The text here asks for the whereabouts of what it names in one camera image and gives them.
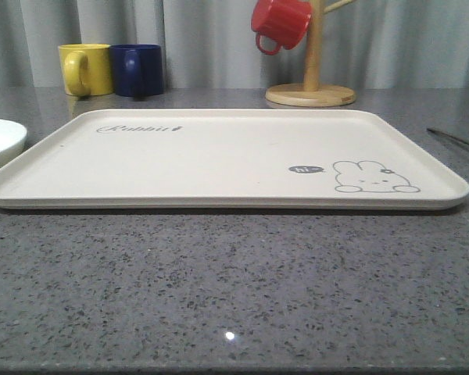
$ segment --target gray granite countertop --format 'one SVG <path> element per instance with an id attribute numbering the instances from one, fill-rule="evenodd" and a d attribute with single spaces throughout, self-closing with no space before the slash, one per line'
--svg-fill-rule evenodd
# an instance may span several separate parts
<path id="1" fill-rule="evenodd" d="M 76 100 L 0 88 L 27 147 L 106 108 L 268 108 L 263 90 Z M 469 90 L 359 91 L 469 182 Z M 469 373 L 469 196 L 443 212 L 0 209 L 0 372 Z"/>

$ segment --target mug handle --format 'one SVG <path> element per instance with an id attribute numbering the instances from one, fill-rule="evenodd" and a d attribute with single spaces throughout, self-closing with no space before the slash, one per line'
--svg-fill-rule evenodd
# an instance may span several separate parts
<path id="1" fill-rule="evenodd" d="M 125 73 L 129 78 L 129 86 L 133 96 L 142 95 L 144 90 L 142 87 L 142 69 L 139 54 L 134 49 L 125 52 L 124 57 Z"/>
<path id="2" fill-rule="evenodd" d="M 64 76 L 70 93 L 76 96 L 87 96 L 91 89 L 81 79 L 81 70 L 87 69 L 88 58 L 85 52 L 73 51 L 64 60 Z"/>
<path id="3" fill-rule="evenodd" d="M 260 37 L 262 37 L 263 35 L 262 34 L 257 34 L 256 35 L 256 45 L 257 45 L 257 48 L 262 52 L 262 53 L 265 53 L 266 55 L 276 55 L 279 51 L 280 51 L 280 48 L 281 48 L 281 45 L 278 43 L 276 45 L 276 47 L 274 48 L 273 51 L 267 51 L 266 49 L 264 49 L 261 45 L 260 45 Z"/>

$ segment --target yellow mug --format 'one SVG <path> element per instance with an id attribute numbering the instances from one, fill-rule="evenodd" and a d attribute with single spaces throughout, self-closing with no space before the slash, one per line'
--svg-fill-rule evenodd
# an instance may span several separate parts
<path id="1" fill-rule="evenodd" d="M 106 95 L 113 92 L 109 45 L 60 45 L 64 91 L 68 95 Z"/>

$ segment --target curtain fold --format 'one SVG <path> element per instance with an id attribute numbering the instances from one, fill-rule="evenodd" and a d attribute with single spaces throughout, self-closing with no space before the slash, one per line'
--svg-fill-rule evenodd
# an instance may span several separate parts
<path id="1" fill-rule="evenodd" d="M 161 45 L 169 88 L 301 82 L 306 42 L 260 53 L 250 30 L 255 4 L 0 0 L 0 86 L 60 86 L 57 46 L 69 43 Z M 357 0 L 327 14 L 321 81 L 355 89 L 469 87 L 469 0 Z"/>

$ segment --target plate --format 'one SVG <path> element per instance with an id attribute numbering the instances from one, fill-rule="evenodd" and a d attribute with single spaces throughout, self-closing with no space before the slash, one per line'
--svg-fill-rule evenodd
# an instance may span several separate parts
<path id="1" fill-rule="evenodd" d="M 87 112 L 0 169 L 10 209 L 446 209 L 469 185 L 353 110 Z"/>
<path id="2" fill-rule="evenodd" d="M 0 120 L 0 167 L 23 151 L 26 133 L 20 123 Z"/>

